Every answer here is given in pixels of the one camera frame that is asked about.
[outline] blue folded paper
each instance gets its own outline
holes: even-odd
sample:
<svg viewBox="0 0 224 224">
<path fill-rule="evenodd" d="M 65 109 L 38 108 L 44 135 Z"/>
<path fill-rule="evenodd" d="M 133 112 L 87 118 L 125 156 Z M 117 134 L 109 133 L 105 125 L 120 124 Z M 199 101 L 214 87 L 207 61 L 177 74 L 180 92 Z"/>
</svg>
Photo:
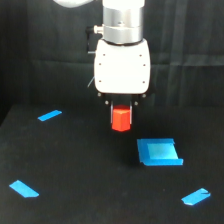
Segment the blue folded paper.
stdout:
<svg viewBox="0 0 224 224">
<path fill-rule="evenodd" d="M 14 191 L 22 195 L 24 198 L 39 196 L 39 194 L 36 191 L 32 190 L 30 187 L 28 187 L 19 180 L 9 185 L 9 187 L 11 187 Z"/>
<path fill-rule="evenodd" d="M 179 159 L 174 147 L 174 140 L 168 139 L 138 139 L 140 162 L 147 166 L 180 166 L 183 159 Z"/>
<path fill-rule="evenodd" d="M 48 114 L 45 114 L 45 115 L 43 115 L 41 117 L 38 117 L 38 119 L 40 121 L 46 121 L 46 120 L 48 120 L 48 119 L 50 119 L 52 117 L 55 117 L 55 116 L 57 116 L 57 115 L 59 115 L 61 113 L 62 113 L 61 111 L 55 110 L 55 111 L 52 111 L 52 112 L 50 112 Z"/>
<path fill-rule="evenodd" d="M 201 188 L 194 193 L 182 198 L 181 200 L 184 202 L 186 205 L 195 205 L 198 202 L 210 197 L 210 193 L 205 190 L 204 188 Z"/>
</svg>

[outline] black table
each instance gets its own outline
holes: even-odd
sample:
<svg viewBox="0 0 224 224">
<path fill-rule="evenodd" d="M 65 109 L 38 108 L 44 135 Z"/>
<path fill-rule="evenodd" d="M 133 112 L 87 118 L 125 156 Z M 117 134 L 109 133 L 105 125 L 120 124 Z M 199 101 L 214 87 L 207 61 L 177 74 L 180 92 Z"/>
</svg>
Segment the black table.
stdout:
<svg viewBox="0 0 224 224">
<path fill-rule="evenodd" d="M 119 133 L 103 105 L 13 106 L 0 128 L 0 223 L 224 223 L 224 108 L 143 105 L 136 115 Z M 184 165 L 139 164 L 140 138 L 174 138 Z M 23 198 L 9 188 L 16 180 L 40 195 Z M 211 197 L 183 204 L 200 188 Z"/>
</svg>

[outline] red block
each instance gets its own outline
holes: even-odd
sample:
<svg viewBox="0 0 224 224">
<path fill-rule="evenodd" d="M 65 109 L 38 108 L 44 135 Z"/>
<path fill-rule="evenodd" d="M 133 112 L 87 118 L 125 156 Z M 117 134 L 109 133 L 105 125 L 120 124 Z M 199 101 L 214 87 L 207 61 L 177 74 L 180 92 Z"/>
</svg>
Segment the red block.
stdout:
<svg viewBox="0 0 224 224">
<path fill-rule="evenodd" d="M 114 106 L 112 129 L 116 131 L 127 131 L 131 129 L 131 110 L 124 105 Z"/>
</svg>

